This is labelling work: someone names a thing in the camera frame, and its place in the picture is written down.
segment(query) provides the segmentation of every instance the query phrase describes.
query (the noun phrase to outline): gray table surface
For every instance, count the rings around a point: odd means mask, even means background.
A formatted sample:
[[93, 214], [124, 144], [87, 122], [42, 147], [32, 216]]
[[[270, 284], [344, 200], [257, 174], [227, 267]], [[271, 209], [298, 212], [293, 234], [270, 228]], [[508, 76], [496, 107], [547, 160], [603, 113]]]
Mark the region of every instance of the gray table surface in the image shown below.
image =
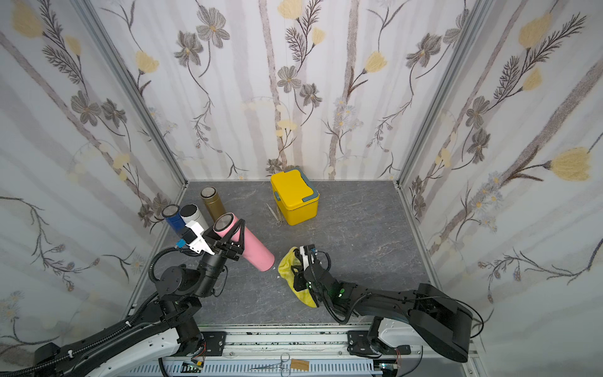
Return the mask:
[[[211, 221], [200, 197], [207, 186], [216, 187], [226, 210], [245, 219], [276, 259], [274, 268], [266, 272], [244, 258], [228, 261], [224, 292], [202, 300], [203, 307], [195, 315], [199, 325], [334, 323], [323, 305], [304, 305], [280, 278], [278, 264], [293, 246], [315, 244], [318, 250], [328, 252], [330, 272], [338, 280], [396, 291], [428, 282], [402, 204], [389, 181], [317, 181], [318, 215], [295, 226], [283, 222], [280, 227], [266, 207], [268, 203], [276, 211], [270, 182], [190, 182], [182, 204], [196, 204]], [[163, 247], [173, 246], [178, 239], [169, 231]], [[157, 263], [156, 275], [172, 265], [196, 268], [197, 262], [198, 258], [170, 253]], [[147, 297], [154, 285], [148, 279], [143, 284], [141, 297]], [[352, 317], [350, 321], [370, 320]]]

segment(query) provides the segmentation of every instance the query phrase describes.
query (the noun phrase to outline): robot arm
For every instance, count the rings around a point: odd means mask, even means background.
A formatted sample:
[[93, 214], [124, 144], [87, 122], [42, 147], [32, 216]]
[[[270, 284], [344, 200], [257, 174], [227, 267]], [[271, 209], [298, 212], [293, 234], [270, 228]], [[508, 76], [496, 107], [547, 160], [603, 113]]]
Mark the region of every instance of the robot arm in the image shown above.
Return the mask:
[[347, 323], [353, 312], [405, 322], [440, 355], [467, 361], [473, 316], [455, 299], [424, 283], [411, 291], [381, 291], [338, 281], [316, 259], [314, 245], [301, 247], [298, 255], [307, 266], [308, 288], [337, 322]]
[[[231, 240], [241, 230], [239, 242]], [[200, 255], [197, 269], [185, 265], [167, 268], [161, 278], [154, 275], [154, 265], [163, 255], [177, 251], [168, 248], [151, 261], [149, 278], [157, 292], [149, 296], [127, 319], [80, 341], [58, 347], [48, 343], [34, 354], [35, 365], [1, 377], [17, 377], [34, 373], [35, 377], [111, 377], [147, 360], [170, 355], [183, 356], [198, 350], [203, 336], [193, 319], [201, 308], [200, 297], [213, 295], [213, 287], [226, 260], [238, 261], [244, 251], [245, 221], [239, 220], [224, 237], [212, 229], [191, 235], [186, 230], [186, 243], [203, 237], [212, 253]], [[181, 252], [198, 255], [192, 249]]]

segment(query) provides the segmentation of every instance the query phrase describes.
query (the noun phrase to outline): yellow plastic container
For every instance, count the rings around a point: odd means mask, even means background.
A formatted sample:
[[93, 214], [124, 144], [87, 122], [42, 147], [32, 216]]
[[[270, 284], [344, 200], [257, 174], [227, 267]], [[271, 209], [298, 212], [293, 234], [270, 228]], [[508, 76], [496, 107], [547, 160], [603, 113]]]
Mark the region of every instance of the yellow plastic container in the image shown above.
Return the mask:
[[316, 216], [320, 194], [303, 171], [294, 168], [270, 178], [274, 200], [289, 225], [296, 225]]

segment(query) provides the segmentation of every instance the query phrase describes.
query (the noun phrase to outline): yellow cloth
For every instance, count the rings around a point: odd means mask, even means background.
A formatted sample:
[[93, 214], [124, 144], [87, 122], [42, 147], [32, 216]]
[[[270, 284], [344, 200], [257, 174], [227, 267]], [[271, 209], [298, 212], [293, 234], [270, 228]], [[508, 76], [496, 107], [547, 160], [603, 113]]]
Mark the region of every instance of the yellow cloth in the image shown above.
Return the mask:
[[299, 291], [299, 292], [297, 292], [295, 289], [293, 289], [294, 275], [293, 275], [293, 271], [291, 271], [291, 266], [294, 266], [294, 265], [301, 266], [299, 259], [297, 259], [294, 254], [296, 249], [297, 249], [296, 247], [292, 247], [289, 250], [289, 252], [287, 253], [287, 255], [285, 255], [283, 260], [280, 262], [280, 264], [279, 264], [280, 277], [282, 277], [284, 280], [287, 280], [287, 284], [289, 284], [289, 288], [291, 288], [291, 291], [293, 291], [293, 293], [295, 293], [295, 295], [297, 296], [298, 299], [300, 299], [301, 302], [303, 302], [307, 306], [310, 306], [311, 308], [316, 308], [316, 303], [314, 302], [314, 299], [312, 299], [312, 296], [310, 295], [310, 292], [308, 291], [308, 289], [305, 289], [305, 290]]

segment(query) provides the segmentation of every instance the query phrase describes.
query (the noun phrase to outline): scissors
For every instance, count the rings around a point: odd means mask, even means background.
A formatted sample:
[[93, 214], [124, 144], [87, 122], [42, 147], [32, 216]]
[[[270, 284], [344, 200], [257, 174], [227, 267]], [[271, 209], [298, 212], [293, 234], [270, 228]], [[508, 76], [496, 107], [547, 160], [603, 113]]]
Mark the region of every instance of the scissors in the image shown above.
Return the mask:
[[276, 369], [277, 371], [280, 371], [281, 377], [289, 377], [291, 375], [291, 369], [289, 369], [286, 365], [286, 363], [289, 360], [291, 360], [291, 355], [285, 352], [285, 353], [281, 354], [281, 356], [280, 356], [280, 363], [267, 365], [265, 367], [253, 368], [250, 370], [251, 371], [259, 371], [259, 370], [265, 370], [265, 369]]
[[276, 220], [276, 226], [279, 227], [283, 224], [283, 220], [281, 220], [280, 218], [280, 212], [279, 212], [279, 208], [276, 207], [276, 212], [279, 214], [278, 217], [276, 217], [276, 214], [274, 213], [274, 211], [272, 210], [272, 208], [270, 208], [270, 206], [268, 205], [268, 203], [266, 203], [266, 207], [268, 207], [268, 209], [270, 210], [270, 212], [272, 212], [272, 216], [274, 216], [274, 219]]

